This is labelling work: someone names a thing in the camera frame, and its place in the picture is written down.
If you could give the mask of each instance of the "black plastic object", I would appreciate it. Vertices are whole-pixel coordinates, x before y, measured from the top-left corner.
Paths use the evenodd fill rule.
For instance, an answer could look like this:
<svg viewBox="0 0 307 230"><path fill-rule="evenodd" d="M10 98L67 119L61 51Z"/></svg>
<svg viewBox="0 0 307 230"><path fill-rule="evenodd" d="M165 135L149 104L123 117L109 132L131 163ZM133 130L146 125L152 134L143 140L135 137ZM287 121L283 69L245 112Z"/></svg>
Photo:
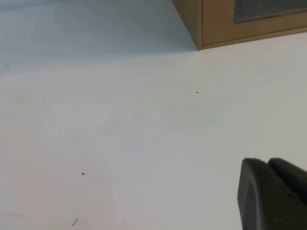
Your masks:
<svg viewBox="0 0 307 230"><path fill-rule="evenodd" d="M238 190L243 230L307 230L306 185L306 172L284 160L244 159Z"/></svg>
<svg viewBox="0 0 307 230"><path fill-rule="evenodd" d="M307 10L307 0L235 0L234 22Z"/></svg>

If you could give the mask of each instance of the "white surface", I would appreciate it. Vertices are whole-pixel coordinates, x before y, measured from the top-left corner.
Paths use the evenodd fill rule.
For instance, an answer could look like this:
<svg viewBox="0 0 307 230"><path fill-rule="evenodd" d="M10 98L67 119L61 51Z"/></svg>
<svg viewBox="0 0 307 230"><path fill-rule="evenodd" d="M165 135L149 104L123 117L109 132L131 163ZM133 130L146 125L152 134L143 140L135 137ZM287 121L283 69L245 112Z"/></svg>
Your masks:
<svg viewBox="0 0 307 230"><path fill-rule="evenodd" d="M169 0L10 2L0 229L238 230L244 157L307 167L307 34L195 52Z"/></svg>

